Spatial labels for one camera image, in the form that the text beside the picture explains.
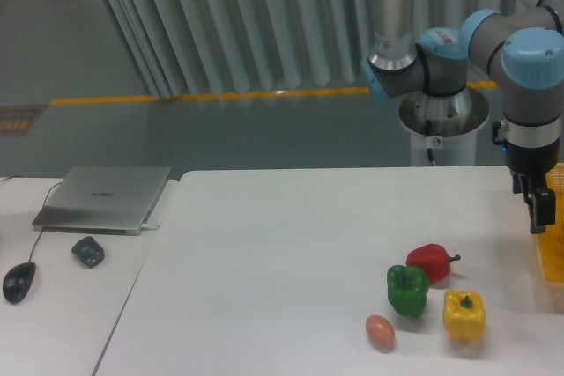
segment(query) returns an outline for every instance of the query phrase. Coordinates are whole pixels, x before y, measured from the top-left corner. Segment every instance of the laptop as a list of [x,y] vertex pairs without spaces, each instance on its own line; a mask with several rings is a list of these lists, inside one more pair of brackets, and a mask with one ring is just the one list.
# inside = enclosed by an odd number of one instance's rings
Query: laptop
[[33,221],[36,230],[139,235],[170,167],[76,166]]

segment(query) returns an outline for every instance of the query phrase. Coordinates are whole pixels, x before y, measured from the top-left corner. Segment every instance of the laptop logo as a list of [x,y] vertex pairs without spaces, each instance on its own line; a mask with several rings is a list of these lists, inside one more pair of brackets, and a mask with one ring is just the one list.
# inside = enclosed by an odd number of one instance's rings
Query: laptop logo
[[90,193],[90,197],[115,197],[115,193]]

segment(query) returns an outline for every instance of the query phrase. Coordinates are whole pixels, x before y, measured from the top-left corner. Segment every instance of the egg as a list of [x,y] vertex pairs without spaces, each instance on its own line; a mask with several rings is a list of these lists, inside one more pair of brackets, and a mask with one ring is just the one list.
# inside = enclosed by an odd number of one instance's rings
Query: egg
[[377,346],[389,349],[394,345],[396,331],[385,317],[373,315],[367,318],[367,334]]

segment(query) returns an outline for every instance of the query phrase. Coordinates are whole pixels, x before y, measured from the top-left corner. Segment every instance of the yellow basket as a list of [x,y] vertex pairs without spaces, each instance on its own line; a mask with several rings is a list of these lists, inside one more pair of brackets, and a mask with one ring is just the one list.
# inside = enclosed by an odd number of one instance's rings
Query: yellow basket
[[538,262],[545,282],[564,283],[564,164],[546,175],[546,184],[556,194],[556,223],[537,236]]

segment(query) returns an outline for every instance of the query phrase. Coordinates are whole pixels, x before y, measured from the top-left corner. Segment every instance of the pepper stem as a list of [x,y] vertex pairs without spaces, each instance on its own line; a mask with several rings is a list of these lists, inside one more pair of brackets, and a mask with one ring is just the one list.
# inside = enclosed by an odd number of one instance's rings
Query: pepper stem
[[464,299],[460,300],[460,306],[464,308],[473,308],[474,302],[470,299],[470,296],[467,295],[464,297]]

